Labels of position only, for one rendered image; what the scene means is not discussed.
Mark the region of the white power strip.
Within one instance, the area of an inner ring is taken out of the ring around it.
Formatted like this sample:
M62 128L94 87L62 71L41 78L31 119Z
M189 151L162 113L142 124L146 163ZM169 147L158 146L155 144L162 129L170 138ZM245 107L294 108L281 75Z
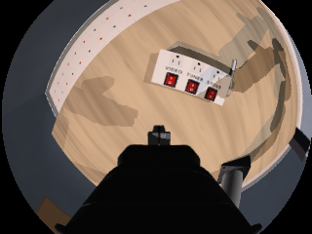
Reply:
M160 49L151 82L187 92L223 105L231 96L234 59L231 74L194 58ZM230 83L231 82L231 83Z

